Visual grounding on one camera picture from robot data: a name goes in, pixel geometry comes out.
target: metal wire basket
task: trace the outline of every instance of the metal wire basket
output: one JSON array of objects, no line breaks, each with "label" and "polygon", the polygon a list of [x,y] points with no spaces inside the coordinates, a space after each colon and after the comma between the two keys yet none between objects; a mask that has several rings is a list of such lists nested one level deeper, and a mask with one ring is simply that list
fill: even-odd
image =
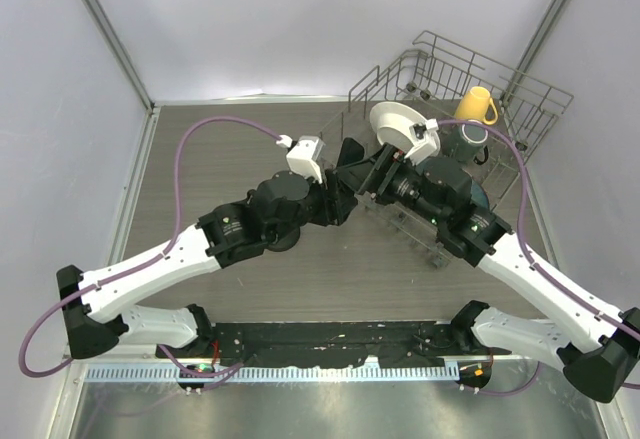
[{"label": "metal wire basket", "polygon": [[[376,66],[349,91],[345,108],[320,131],[326,143],[322,160],[335,166],[345,137],[364,145],[368,154],[379,148],[369,126],[369,112],[381,101],[407,104],[426,118],[452,116],[460,99],[473,86],[488,89],[499,109],[494,127],[507,133],[528,162],[573,95],[535,79],[430,31],[416,37],[387,68]],[[441,131],[441,136],[451,128]],[[465,170],[486,193],[492,208],[497,207],[518,180],[515,158],[503,143],[489,138],[488,160],[472,163]],[[427,262],[445,267],[450,256],[437,243],[435,228],[399,205],[380,206],[371,198],[360,201],[392,227],[402,231],[411,243],[426,250]]]}]

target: purple cable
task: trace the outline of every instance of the purple cable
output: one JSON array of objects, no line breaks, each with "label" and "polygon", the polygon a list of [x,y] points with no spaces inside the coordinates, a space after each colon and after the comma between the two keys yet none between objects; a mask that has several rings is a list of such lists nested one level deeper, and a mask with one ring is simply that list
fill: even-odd
[{"label": "purple cable", "polygon": [[[485,391],[485,390],[480,389],[478,391],[478,394],[480,394],[482,396],[491,396],[491,397],[510,397],[510,396],[515,396],[516,394],[520,394],[521,392],[524,392],[527,389],[529,389],[531,386],[533,386],[533,384],[535,384],[535,382],[536,382],[536,379],[540,375],[540,371],[542,371],[542,364],[538,362],[538,365],[536,366],[536,370],[533,373],[533,376],[531,376],[531,379],[529,379],[522,386],[520,386],[517,389],[514,389],[513,391],[496,392],[496,391]],[[474,388],[469,387],[469,386],[464,386],[464,387],[465,387],[466,390],[474,390]]]},{"label": "purple cable", "polygon": [[[448,126],[448,125],[460,126],[462,124],[460,119],[443,119],[443,120],[438,120],[438,125],[439,126]],[[502,134],[500,131],[497,131],[487,126],[486,124],[482,124],[480,122],[474,123],[473,126],[480,127],[486,130],[487,132],[489,132],[490,134],[493,134],[502,142],[504,142],[509,147],[509,149],[511,149],[511,152],[513,153],[516,160],[518,161],[518,169],[520,170],[520,175],[522,176],[522,181],[521,181],[522,194],[520,197],[520,209],[518,211],[516,235],[518,237],[518,244],[520,245],[522,254],[524,255],[524,257],[527,258],[527,261],[529,261],[529,264],[531,265],[531,267],[533,267],[536,271],[538,271],[538,273],[542,277],[544,277],[547,281],[553,284],[557,289],[563,292],[566,296],[573,299],[574,302],[578,303],[579,305],[584,307],[586,310],[591,312],[594,316],[600,317],[603,321],[620,329],[621,331],[625,332],[629,336],[633,337],[636,341],[640,342],[639,333],[631,329],[626,324],[622,324],[619,320],[616,320],[606,314],[601,314],[597,307],[592,306],[587,301],[582,299],[579,295],[575,294],[571,289],[567,288],[564,284],[558,281],[555,277],[553,277],[552,274],[547,272],[540,264],[536,262],[535,258],[529,252],[529,248],[527,247],[527,241],[524,235],[524,223],[525,223],[524,216],[525,216],[526,207],[527,207],[527,198],[529,197],[529,173],[527,172],[527,168],[524,165],[524,160],[522,159],[522,156],[520,156],[520,153],[518,152],[518,149],[516,148],[515,144],[511,142],[511,139],[509,139],[507,136]],[[624,383],[622,387],[628,387],[630,389],[640,389],[640,384]]]},{"label": "purple cable", "polygon": [[[167,247],[164,248],[161,254],[158,254],[157,256],[147,260],[146,262],[143,262],[142,264],[132,267],[131,269],[127,269],[126,271],[122,271],[122,272],[119,272],[118,274],[114,274],[113,276],[103,279],[102,281],[98,281],[97,284],[91,284],[90,286],[84,287],[74,292],[73,294],[70,294],[69,296],[65,297],[60,302],[51,306],[42,316],[40,316],[36,320],[33,326],[31,326],[31,328],[27,331],[27,334],[25,335],[24,339],[22,340],[22,344],[20,345],[20,351],[18,352],[18,365],[20,367],[20,371],[22,371],[22,373],[25,376],[34,377],[34,378],[50,376],[51,374],[55,374],[56,372],[67,367],[73,360],[71,358],[65,359],[57,366],[46,371],[33,371],[29,369],[29,366],[27,366],[26,358],[27,358],[27,349],[29,348],[29,343],[33,339],[33,336],[38,331],[38,329],[40,329],[42,324],[44,324],[44,322],[47,319],[49,319],[56,311],[58,311],[58,309],[62,309],[63,307],[68,305],[70,302],[78,299],[79,297],[83,296],[84,294],[87,294],[88,292],[96,290],[98,287],[106,286],[107,284],[111,284],[112,282],[122,279],[123,277],[127,277],[131,274],[134,274],[143,269],[146,269],[149,266],[152,266],[156,262],[160,261],[166,254],[169,253],[169,251],[171,251],[173,246],[175,246],[178,240],[178,236],[180,235],[180,225],[182,223],[182,201],[180,199],[180,162],[182,160],[182,151],[187,142],[187,139],[189,139],[191,134],[193,134],[195,131],[200,129],[202,126],[212,122],[234,122],[236,124],[243,124],[245,126],[253,127],[254,129],[257,129],[267,134],[269,137],[275,139],[276,141],[280,139],[280,135],[276,134],[271,129],[261,124],[258,124],[257,122],[253,122],[248,119],[242,119],[240,117],[234,117],[234,116],[209,117],[207,119],[202,119],[201,121],[196,122],[189,129],[187,129],[187,131],[182,136],[180,143],[178,144],[178,148],[176,150],[175,160],[173,164],[173,191],[175,194],[175,201],[176,201],[176,215],[175,215],[175,226],[173,229],[173,235],[171,236],[171,239],[169,240]],[[171,355],[171,353],[168,350],[165,351],[165,354],[167,354],[167,357],[169,357],[169,359],[171,359],[174,364],[177,363],[175,358]],[[189,370],[189,374],[195,377],[214,377],[214,376],[207,376],[207,375],[199,376],[198,373],[195,373],[194,371],[191,371],[191,370]]]},{"label": "purple cable", "polygon": [[166,354],[166,356],[169,358],[169,360],[171,362],[173,362],[173,364],[180,369],[182,372],[184,372],[185,374],[190,374],[192,376],[195,377],[202,377],[202,378],[210,378],[210,377],[218,377],[218,376],[224,376],[225,374],[227,374],[228,369],[224,369],[222,371],[219,372],[195,372],[192,369],[188,369],[187,367],[183,366],[182,364],[180,364],[180,361],[178,361],[172,354],[171,351],[169,351],[169,349],[167,348],[167,346],[165,346],[164,344],[158,344],[158,348],[164,352]]},{"label": "purple cable", "polygon": [[[216,382],[212,382],[210,384],[207,384],[206,386],[203,386],[201,391],[205,392],[205,391],[211,391],[217,387],[220,387],[221,385],[223,385],[225,382],[227,382],[229,379],[231,379],[233,376],[235,376],[238,371],[240,369],[242,369],[243,365],[238,363],[238,364],[234,364],[233,366],[225,369],[224,371],[221,371],[219,373],[219,375],[225,375],[226,377],[223,377],[222,379],[220,379],[219,381]],[[193,374],[193,371],[190,369],[187,369],[189,371],[189,374]],[[167,396],[158,399],[156,402],[154,402],[153,404],[145,407],[144,409],[140,410],[140,411],[136,411],[136,412],[119,412],[119,411],[112,411],[108,408],[106,408],[104,406],[104,404],[102,404],[100,406],[100,408],[102,410],[104,410],[107,414],[111,415],[111,416],[115,416],[115,417],[139,417],[142,416],[148,412],[151,412],[153,409],[155,409],[156,407],[169,402],[171,399],[174,399],[177,396],[181,396],[182,395],[182,390],[178,390],[175,392],[172,392],[171,394],[168,394]]]},{"label": "purple cable", "polygon": [[[204,386],[201,391],[205,392],[205,391],[211,391],[217,387],[220,387],[221,385],[223,385],[225,382],[227,382],[229,379],[231,379],[233,376],[235,376],[238,371],[242,369],[242,364],[234,364],[233,366],[225,369],[224,372],[225,374],[227,374],[227,377],[224,377],[222,379],[220,379],[217,382],[212,382],[211,384],[208,384],[206,386]],[[82,435],[80,436],[80,439],[86,439],[87,437],[89,437],[89,432],[91,432],[91,428],[93,427],[93,423],[95,422],[95,420],[98,417],[98,414],[100,413],[100,411],[104,411],[107,414],[109,414],[110,416],[114,416],[114,417],[139,417],[142,416],[148,412],[151,412],[153,409],[155,409],[156,407],[169,402],[170,400],[172,400],[173,398],[182,395],[182,391],[175,391],[172,392],[171,394],[168,394],[167,396],[158,399],[156,402],[154,402],[153,404],[151,404],[150,406],[145,407],[144,409],[140,410],[140,411],[136,411],[136,412],[118,412],[118,411],[112,411],[109,408],[105,407],[104,403],[106,402],[107,393],[101,394],[98,396],[98,400],[96,401],[96,405],[94,410],[91,412],[91,416],[89,417],[89,420],[87,421],[86,426],[84,427],[84,431],[82,433]]]}]

